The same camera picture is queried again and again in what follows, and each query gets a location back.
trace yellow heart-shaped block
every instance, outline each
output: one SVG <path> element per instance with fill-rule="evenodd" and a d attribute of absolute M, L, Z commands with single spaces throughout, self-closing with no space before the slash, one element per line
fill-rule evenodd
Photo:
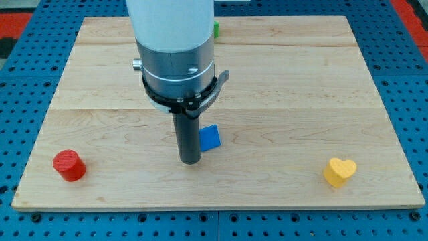
<path fill-rule="evenodd" d="M 345 185 L 355 172 L 356 163 L 353 160 L 331 158 L 323 174 L 329 184 L 339 188 Z"/>

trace green block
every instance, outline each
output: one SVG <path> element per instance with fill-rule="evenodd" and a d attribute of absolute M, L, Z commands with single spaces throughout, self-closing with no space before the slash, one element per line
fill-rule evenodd
<path fill-rule="evenodd" d="M 214 21 L 214 38 L 218 38 L 220 36 L 220 27 L 217 21 Z"/>

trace blue perforated panel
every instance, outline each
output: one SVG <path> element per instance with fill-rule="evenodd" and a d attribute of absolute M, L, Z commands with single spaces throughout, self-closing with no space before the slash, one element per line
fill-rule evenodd
<path fill-rule="evenodd" d="M 388 1 L 253 0 L 216 15 L 345 15 L 428 197 L 428 65 Z M 123 0 L 42 0 L 0 71 L 0 240 L 427 240 L 428 211 L 19 213 L 10 206 L 85 16 Z"/>

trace silver cylinder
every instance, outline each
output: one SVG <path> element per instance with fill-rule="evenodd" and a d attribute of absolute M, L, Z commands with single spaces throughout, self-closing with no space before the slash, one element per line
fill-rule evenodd
<path fill-rule="evenodd" d="M 191 98 L 201 93 L 215 76 L 214 36 L 184 52 L 150 50 L 137 40 L 142 74 L 148 87 L 170 99 Z"/>

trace wooden table surface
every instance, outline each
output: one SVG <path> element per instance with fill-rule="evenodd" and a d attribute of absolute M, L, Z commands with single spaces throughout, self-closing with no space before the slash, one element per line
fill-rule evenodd
<path fill-rule="evenodd" d="M 201 116 L 222 146 L 179 161 L 171 116 L 146 99 L 127 17 L 87 17 L 17 189 L 20 211 L 349 210 L 425 201 L 345 17 L 218 17 L 217 71 Z M 87 166 L 68 183 L 52 159 Z M 332 157 L 358 170 L 324 180 Z"/>

